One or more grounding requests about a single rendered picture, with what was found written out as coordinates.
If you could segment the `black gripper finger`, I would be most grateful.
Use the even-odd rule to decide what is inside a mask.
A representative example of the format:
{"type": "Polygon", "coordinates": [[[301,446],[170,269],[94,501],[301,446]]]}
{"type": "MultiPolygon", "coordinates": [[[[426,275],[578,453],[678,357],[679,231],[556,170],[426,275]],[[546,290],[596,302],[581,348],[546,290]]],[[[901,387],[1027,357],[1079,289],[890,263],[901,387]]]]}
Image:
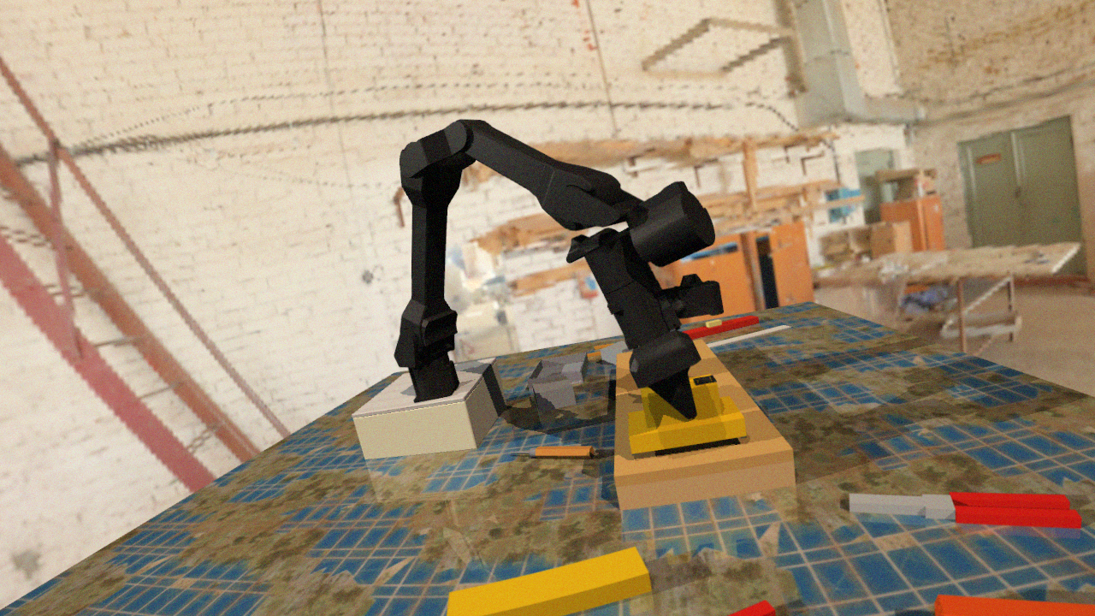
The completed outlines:
{"type": "Polygon", "coordinates": [[[659,394],[662,400],[672,403],[673,408],[685,418],[694,418],[698,416],[698,410],[695,399],[693,399],[693,391],[690,387],[688,370],[689,368],[664,379],[664,381],[652,383],[648,388],[659,394]]]}

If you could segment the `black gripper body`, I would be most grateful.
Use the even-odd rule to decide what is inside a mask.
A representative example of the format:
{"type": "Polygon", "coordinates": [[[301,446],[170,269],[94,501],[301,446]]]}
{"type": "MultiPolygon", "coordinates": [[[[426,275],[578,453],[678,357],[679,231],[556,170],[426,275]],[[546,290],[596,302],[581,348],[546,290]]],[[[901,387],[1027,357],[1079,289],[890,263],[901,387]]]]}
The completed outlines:
{"type": "Polygon", "coordinates": [[[650,270],[606,293],[607,309],[615,316],[629,350],[633,348],[629,367],[638,388],[664,381],[701,360],[688,333],[669,330],[656,295],[659,291],[662,289],[650,270]]]}

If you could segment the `white flat strip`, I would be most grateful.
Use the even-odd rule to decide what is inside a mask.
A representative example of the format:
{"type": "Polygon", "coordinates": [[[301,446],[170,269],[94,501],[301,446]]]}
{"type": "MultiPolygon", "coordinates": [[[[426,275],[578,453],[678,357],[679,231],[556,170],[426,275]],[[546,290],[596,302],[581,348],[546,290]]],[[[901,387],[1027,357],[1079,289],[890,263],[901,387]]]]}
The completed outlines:
{"type": "Polygon", "coordinates": [[[748,333],[747,335],[737,336],[737,338],[730,338],[730,339],[724,340],[724,341],[708,342],[707,346],[708,346],[708,348],[718,347],[718,346],[726,346],[726,344],[729,344],[729,342],[744,341],[744,340],[749,339],[749,338],[756,338],[756,336],[766,335],[766,333],[773,333],[773,332],[779,332],[779,330],[786,330],[786,329],[789,329],[789,328],[791,328],[791,326],[779,326],[779,327],[775,327],[775,328],[771,328],[769,330],[748,333]]]}

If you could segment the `yellow rectangular bar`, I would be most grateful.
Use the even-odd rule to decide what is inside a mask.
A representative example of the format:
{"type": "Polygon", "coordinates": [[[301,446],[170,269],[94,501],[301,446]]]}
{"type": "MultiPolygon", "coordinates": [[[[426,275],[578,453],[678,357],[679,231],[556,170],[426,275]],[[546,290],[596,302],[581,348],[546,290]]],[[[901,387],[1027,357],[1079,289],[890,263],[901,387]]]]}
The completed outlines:
{"type": "Polygon", "coordinates": [[[565,616],[652,591],[635,547],[450,592],[447,616],[565,616]]]}

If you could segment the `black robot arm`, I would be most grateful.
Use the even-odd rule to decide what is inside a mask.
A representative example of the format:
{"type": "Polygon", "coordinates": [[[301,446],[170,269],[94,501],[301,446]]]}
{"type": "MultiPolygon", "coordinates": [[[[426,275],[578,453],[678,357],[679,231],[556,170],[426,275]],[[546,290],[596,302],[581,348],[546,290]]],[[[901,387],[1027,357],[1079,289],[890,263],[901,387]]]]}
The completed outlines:
{"type": "MultiPolygon", "coordinates": [[[[479,161],[535,195],[542,209],[570,231],[627,222],[570,239],[566,261],[585,257],[603,295],[665,268],[715,241],[707,208],[684,181],[675,181],[650,199],[619,190],[610,173],[552,156],[521,143],[482,120],[457,120],[400,151],[400,185],[413,206],[411,300],[400,315],[394,352],[408,368],[416,402],[453,395],[460,381],[453,360],[458,313],[443,298],[448,206],[460,187],[462,170],[479,161]]],[[[656,293],[669,330],[679,319],[724,313],[719,283],[696,274],[656,293]]],[[[673,327],[676,324],[676,327],[673,327]]]]}

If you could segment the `tan rectangular panel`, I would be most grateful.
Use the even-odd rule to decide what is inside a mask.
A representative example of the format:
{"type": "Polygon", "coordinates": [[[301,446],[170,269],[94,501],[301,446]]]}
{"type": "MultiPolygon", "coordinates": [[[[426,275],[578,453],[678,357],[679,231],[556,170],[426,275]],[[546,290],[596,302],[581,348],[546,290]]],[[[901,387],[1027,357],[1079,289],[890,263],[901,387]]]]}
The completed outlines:
{"type": "Polygon", "coordinates": [[[719,397],[729,395],[744,415],[746,438],[726,438],[695,445],[632,455],[627,412],[644,411],[641,390],[630,373],[630,353],[616,355],[616,425],[614,479],[619,510],[724,498],[795,486],[793,449],[744,391],[742,385],[696,340],[701,356],[688,376],[714,376],[719,397]]]}

